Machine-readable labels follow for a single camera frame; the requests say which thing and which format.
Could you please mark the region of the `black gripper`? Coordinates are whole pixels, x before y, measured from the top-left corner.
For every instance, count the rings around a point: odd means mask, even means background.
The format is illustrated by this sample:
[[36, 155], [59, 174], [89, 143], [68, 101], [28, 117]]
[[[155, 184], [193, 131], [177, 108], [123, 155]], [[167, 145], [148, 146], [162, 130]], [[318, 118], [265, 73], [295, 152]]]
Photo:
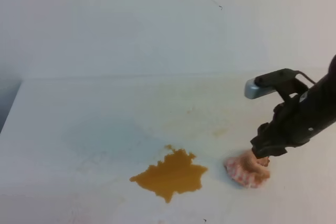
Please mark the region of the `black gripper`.
[[269, 156], [280, 156], [288, 147], [299, 147], [335, 123], [335, 75], [326, 74], [308, 88], [292, 75], [273, 87], [283, 99], [270, 122], [262, 124], [250, 142], [258, 164], [268, 167]]

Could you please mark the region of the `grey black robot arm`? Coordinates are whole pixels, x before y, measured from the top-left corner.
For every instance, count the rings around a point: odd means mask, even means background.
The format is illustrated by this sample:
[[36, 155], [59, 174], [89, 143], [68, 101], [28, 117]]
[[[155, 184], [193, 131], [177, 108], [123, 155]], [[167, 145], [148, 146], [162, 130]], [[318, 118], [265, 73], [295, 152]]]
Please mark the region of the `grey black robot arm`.
[[299, 147], [335, 123], [335, 60], [328, 73], [312, 87], [297, 79], [298, 70], [280, 69], [250, 79], [244, 95], [256, 99], [277, 92], [283, 103], [274, 108], [270, 122], [262, 124], [250, 142], [257, 159], [280, 156]]

